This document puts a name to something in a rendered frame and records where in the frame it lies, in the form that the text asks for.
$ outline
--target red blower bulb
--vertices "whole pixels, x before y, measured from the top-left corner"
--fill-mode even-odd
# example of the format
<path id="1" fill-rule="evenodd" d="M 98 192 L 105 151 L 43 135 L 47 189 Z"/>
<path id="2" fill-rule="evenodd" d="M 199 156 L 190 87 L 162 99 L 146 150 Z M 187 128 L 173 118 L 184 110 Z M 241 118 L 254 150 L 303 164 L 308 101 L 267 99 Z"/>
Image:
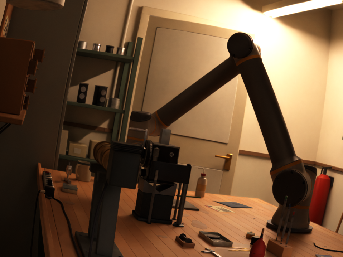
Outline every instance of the red blower bulb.
<path id="1" fill-rule="evenodd" d="M 249 257 L 264 257 L 266 253 L 266 244 L 263 241 L 263 232 L 264 228 L 262 229 L 260 239 L 252 245 Z"/>

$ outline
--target fluorescent light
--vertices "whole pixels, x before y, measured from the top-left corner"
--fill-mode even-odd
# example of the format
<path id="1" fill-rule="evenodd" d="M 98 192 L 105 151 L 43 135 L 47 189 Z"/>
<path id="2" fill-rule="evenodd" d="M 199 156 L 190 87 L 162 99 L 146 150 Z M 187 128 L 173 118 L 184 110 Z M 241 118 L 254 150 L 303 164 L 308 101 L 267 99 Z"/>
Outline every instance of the fluorescent light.
<path id="1" fill-rule="evenodd" d="M 308 11 L 308 10 L 318 9 L 318 8 L 327 7 L 327 6 L 331 6 L 331 5 L 341 4 L 342 0 L 311 0 L 311 1 L 306 1 L 306 2 L 302 2 L 302 3 L 296 3 L 296 4 L 290 4 L 287 6 L 282 6 L 280 8 L 270 9 L 270 7 L 272 7 L 272 5 L 274 5 L 276 7 L 277 4 L 281 4 L 282 2 L 294 3 L 297 1 L 284 0 L 284 1 L 276 2 L 275 4 L 270 4 L 268 6 L 264 6 L 269 10 L 264 11 L 263 13 L 266 16 L 272 16 L 273 18 L 275 18 L 275 17 L 279 17 L 279 16 L 289 15 L 292 13 L 300 13 L 302 11 Z"/>

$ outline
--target door handle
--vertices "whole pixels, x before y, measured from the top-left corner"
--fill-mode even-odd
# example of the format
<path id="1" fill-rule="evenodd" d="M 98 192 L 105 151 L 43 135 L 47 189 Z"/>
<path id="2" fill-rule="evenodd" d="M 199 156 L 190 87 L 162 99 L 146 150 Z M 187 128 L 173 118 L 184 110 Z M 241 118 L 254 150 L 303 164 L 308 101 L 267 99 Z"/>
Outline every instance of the door handle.
<path id="1" fill-rule="evenodd" d="M 232 154 L 226 154 L 226 156 L 216 155 L 215 157 L 224 158 L 225 159 L 224 169 L 230 170 Z"/>

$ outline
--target mug handle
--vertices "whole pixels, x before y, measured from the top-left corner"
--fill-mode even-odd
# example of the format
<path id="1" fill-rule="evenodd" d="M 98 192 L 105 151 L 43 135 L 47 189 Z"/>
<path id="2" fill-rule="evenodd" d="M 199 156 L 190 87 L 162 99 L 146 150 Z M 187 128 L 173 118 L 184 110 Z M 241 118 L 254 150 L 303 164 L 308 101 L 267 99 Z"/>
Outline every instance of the mug handle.
<path id="1" fill-rule="evenodd" d="M 78 178 L 80 175 L 77 174 L 77 168 L 80 166 L 81 164 L 76 164 L 76 167 L 75 167 L 75 175 L 76 177 Z"/>

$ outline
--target speaker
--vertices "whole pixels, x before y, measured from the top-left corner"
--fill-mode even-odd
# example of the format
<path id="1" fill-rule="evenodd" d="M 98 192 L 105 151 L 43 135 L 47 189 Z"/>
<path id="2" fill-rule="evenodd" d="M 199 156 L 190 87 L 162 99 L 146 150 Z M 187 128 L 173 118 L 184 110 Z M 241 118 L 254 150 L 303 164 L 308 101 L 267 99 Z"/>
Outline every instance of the speaker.
<path id="1" fill-rule="evenodd" d="M 95 86 L 93 105 L 105 106 L 107 89 L 108 87 Z"/>
<path id="2" fill-rule="evenodd" d="M 86 84 L 86 83 L 80 83 L 79 92 L 77 92 L 77 99 L 76 99 L 78 103 L 86 103 L 88 85 L 89 84 Z"/>

